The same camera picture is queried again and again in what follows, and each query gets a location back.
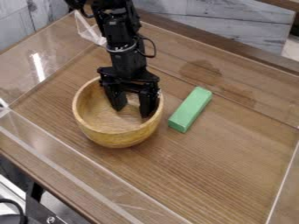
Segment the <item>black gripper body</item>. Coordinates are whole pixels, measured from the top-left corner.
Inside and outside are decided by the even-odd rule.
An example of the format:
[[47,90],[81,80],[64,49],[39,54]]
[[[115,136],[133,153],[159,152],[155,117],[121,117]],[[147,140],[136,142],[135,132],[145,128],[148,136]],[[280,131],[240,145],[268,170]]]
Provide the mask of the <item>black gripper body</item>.
[[123,92],[139,94],[143,90],[156,95],[159,93],[160,78],[147,69],[137,70],[132,75],[121,76],[112,66],[100,67],[100,86],[107,94],[119,96]]

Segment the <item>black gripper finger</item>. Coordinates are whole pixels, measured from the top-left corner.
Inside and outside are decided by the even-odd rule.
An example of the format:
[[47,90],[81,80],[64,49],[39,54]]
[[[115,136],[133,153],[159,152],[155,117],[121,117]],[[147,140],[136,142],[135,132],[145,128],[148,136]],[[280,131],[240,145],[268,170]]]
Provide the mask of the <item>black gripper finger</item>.
[[155,111],[160,97],[160,89],[144,90],[139,93],[139,111],[143,118],[147,118]]
[[127,105],[127,94],[121,87],[116,85],[105,85],[104,91],[115,111],[120,111]]

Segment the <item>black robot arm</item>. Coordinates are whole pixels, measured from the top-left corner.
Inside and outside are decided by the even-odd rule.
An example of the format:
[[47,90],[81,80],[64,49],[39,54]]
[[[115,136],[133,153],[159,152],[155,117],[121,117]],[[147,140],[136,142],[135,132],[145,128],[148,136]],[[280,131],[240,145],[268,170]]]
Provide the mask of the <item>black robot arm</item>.
[[64,0],[85,18],[93,18],[103,37],[112,66],[100,67],[99,85],[104,88],[109,104],[116,111],[127,105],[127,93],[137,94],[140,116],[147,118],[155,111],[159,97],[160,78],[147,70],[147,58],[156,53],[145,53],[140,17],[132,0],[92,0],[88,14],[84,6],[88,0]]

